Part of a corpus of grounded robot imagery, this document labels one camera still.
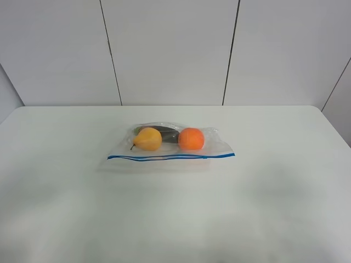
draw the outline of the dark green vegetable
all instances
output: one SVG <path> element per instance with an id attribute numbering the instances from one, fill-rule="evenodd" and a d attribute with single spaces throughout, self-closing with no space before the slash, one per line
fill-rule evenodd
<path id="1" fill-rule="evenodd" d="M 164 127 L 164 126 L 140 126 L 134 129 L 134 134 L 138 135 L 139 132 L 144 129 L 144 128 L 154 128 L 158 130 L 161 133 L 162 136 L 162 141 L 167 142 L 169 144 L 177 144 L 178 143 L 178 137 L 179 137 L 179 131 L 169 128 L 169 127 Z"/>

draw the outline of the yellow pear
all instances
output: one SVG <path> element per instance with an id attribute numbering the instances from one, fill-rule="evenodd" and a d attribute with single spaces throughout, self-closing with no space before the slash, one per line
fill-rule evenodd
<path id="1" fill-rule="evenodd" d="M 161 133 L 154 128 L 144 128 L 133 140 L 133 146 L 145 151 L 156 151 L 161 147 L 162 136 Z"/>

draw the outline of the table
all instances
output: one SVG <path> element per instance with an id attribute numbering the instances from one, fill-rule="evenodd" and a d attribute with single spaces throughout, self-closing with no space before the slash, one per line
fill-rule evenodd
<path id="1" fill-rule="evenodd" d="M 106 160 L 159 121 L 236 157 Z M 351 262 L 351 149 L 315 107 L 22 107 L 0 156 L 4 263 Z"/>

